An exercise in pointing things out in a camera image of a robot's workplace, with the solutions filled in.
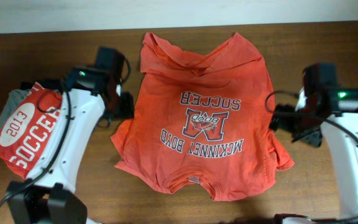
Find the wooden table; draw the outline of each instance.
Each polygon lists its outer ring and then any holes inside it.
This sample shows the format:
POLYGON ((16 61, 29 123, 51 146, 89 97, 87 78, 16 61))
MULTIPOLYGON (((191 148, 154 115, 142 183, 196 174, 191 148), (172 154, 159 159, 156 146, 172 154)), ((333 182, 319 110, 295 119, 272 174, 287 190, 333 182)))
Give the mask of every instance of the wooden table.
MULTIPOLYGON (((146 31, 199 54, 207 54, 239 32, 265 57, 276 90, 298 91, 302 70, 315 62, 335 63, 340 83, 358 87, 358 22, 6 34, 0 35, 0 111, 9 91, 21 81, 62 78, 73 65, 93 63, 99 46, 117 48, 129 59, 133 72, 123 89, 137 98, 143 78, 139 52, 146 31)), ((278 97, 277 101, 288 100, 278 97)), ((338 215, 337 187, 326 143, 318 149, 291 144, 288 133, 277 132, 295 166, 277 172, 277 183, 259 196, 214 202, 199 185, 188 185, 173 195, 161 194, 114 168, 120 157, 109 137, 118 124, 94 130, 78 172, 76 194, 96 221, 217 223, 276 213, 313 218, 338 215)), ((19 180, 0 160, 0 199, 12 179, 19 180)), ((0 223, 12 223, 7 206, 0 211, 0 223)))

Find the t-shirt hem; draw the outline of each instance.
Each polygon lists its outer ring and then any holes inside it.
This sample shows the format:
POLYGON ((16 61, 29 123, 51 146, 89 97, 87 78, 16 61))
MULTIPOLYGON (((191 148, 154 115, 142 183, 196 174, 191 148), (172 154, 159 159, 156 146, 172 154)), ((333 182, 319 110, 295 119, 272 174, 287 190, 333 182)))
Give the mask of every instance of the t-shirt hem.
POLYGON ((114 167, 118 168, 120 170, 123 170, 125 172, 128 172, 128 173, 130 173, 132 175, 137 176, 138 178, 142 179, 149 187, 151 187, 155 191, 158 191, 158 192, 161 192, 161 193, 166 193, 166 194, 171 194, 171 192, 169 192, 169 190, 162 189, 161 187, 159 187, 158 185, 153 183, 151 180, 149 180, 145 175, 141 174, 136 169, 133 169, 131 166, 129 166, 123 160, 119 161, 114 167))
POLYGON ((112 144, 117 149, 117 152, 121 156, 121 158, 123 158, 124 148, 123 148, 123 143, 119 140, 119 138, 120 138, 120 136, 118 133, 110 136, 110 140, 111 140, 112 144))
POLYGON ((188 181, 186 181, 186 178, 181 177, 181 175, 190 173, 190 172, 199 172, 204 176, 204 178, 208 181, 205 183, 202 183, 201 186, 209 193, 209 195, 212 197, 214 201, 220 201, 221 200, 221 194, 222 194, 222 188, 220 184, 216 181, 214 176, 208 172, 204 168, 196 167, 196 166, 186 166, 181 167, 179 170, 171 173, 163 182, 163 188, 167 189, 171 194, 176 192, 177 190, 184 187, 186 184, 188 184, 188 181), (181 182, 177 182, 174 186, 170 186, 172 182, 175 179, 181 179, 181 182))

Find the black cable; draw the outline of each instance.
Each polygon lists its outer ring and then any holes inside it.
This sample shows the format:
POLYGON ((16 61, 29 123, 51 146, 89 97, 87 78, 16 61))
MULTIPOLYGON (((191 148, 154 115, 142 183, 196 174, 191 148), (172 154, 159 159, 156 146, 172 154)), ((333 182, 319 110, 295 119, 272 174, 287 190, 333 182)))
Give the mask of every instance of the black cable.
POLYGON ((128 58, 124 58, 124 59, 125 59, 125 63, 127 64, 128 72, 127 72, 127 75, 125 76, 125 78, 121 79, 121 84, 124 84, 128 80, 129 75, 131 74, 131 65, 129 65, 128 58))
MULTIPOLYGON (((310 114, 310 113, 297 113, 297 112, 275 112, 275 111, 272 111, 268 105, 267 105, 267 102, 269 100, 269 98, 277 93, 283 93, 283 94, 287 94, 287 95, 291 95, 291 96, 294 96, 296 98, 298 98, 298 94, 297 93, 294 93, 294 92, 290 92, 290 91, 285 91, 285 90, 278 90, 278 91, 274 91, 273 93, 269 94, 267 97, 266 97, 266 100, 265 100, 265 107, 266 107, 266 110, 270 113, 273 113, 274 115, 276 116, 298 116, 298 117, 307 117, 307 118, 311 118, 311 119, 317 119, 317 120, 320 120, 322 122, 327 122, 328 124, 334 126, 335 128, 338 128, 340 129, 341 131, 345 132, 348 136, 350 136, 356 143, 357 143, 357 147, 358 147, 358 137, 353 134, 351 131, 349 131, 348 129, 346 129, 344 126, 340 125, 340 124, 337 124, 336 122, 334 121, 331 121, 329 119, 326 119, 326 118, 321 118, 321 117, 318 117, 314 114, 310 114)), ((352 218, 344 218, 344 219, 340 219, 340 220, 334 220, 334 221, 329 221, 329 222, 326 222, 326 221, 322 221, 322 222, 319 222, 318 220, 316 220, 316 222, 318 223, 325 223, 325 224, 343 224, 343 223, 357 223, 358 222, 358 216, 357 217, 352 217, 352 218)))
POLYGON ((68 127, 70 125, 70 121, 71 121, 71 100, 70 100, 70 94, 68 93, 67 89, 65 88, 65 84, 62 84, 63 87, 63 92, 66 93, 67 96, 67 103, 68 103, 68 115, 66 117, 67 122, 65 125, 65 129, 63 130, 63 134, 62 137, 60 138, 60 142, 59 145, 56 148, 55 154, 53 155, 52 159, 50 160, 50 162, 48 163, 48 166, 46 168, 43 169, 43 171, 41 172, 40 175, 38 175, 36 178, 34 178, 33 180, 31 180, 28 184, 24 185, 23 187, 21 187, 19 190, 16 190, 15 192, 5 195, 5 197, 0 201, 0 208, 2 207, 2 205, 7 202, 9 199, 11 199, 13 196, 27 190, 29 187, 31 187, 32 185, 34 185, 38 180, 40 180, 48 171, 49 169, 53 166, 53 163, 55 162, 57 156, 59 155, 60 149, 63 146, 64 140, 66 138, 67 135, 67 131, 68 131, 68 127))

